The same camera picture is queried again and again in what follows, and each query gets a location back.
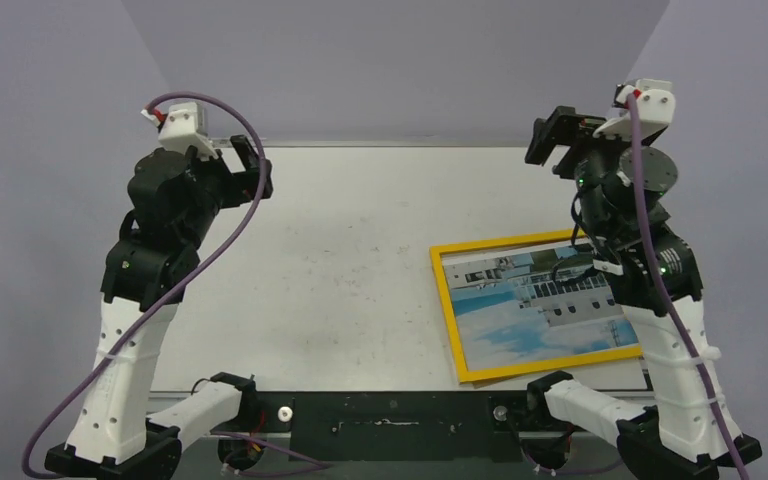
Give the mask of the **sky and building photo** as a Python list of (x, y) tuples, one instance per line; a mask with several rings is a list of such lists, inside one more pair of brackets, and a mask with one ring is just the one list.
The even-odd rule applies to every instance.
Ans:
[(625, 359), (638, 340), (607, 278), (591, 272), (592, 247), (554, 242), (440, 257), (441, 302), (456, 328), (465, 370), (481, 379), (504, 368), (534, 372)]

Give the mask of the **yellow picture frame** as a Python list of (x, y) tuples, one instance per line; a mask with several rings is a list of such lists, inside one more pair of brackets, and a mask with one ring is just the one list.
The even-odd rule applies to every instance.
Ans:
[(646, 387), (641, 349), (583, 237), (550, 231), (433, 246), (456, 375), (474, 385), (565, 370), (602, 390)]

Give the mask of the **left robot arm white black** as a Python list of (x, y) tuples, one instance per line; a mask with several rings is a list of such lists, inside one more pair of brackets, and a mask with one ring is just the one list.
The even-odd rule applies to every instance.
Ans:
[(210, 264), (202, 246), (223, 209), (254, 212), (273, 192), (259, 141), (235, 135), (241, 161), (158, 148), (140, 159), (127, 186), (131, 209), (105, 260), (102, 325), (93, 370), (71, 393), (83, 404), (67, 439), (48, 450), (49, 478), (166, 479), (183, 449), (177, 426), (146, 416), (166, 331), (187, 285)]

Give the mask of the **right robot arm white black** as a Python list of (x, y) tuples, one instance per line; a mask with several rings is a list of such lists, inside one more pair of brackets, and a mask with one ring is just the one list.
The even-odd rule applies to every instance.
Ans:
[(528, 385), (525, 414), (540, 429), (561, 421), (603, 439), (639, 479), (715, 479), (723, 467), (746, 478), (762, 448), (732, 419), (716, 378), (696, 258), (661, 203), (678, 170), (653, 147), (660, 133), (647, 121), (611, 133), (605, 118), (568, 106), (534, 123), (525, 160), (542, 165), (566, 148), (553, 173), (576, 185), (572, 218), (638, 339), (655, 402), (633, 404), (558, 371)]

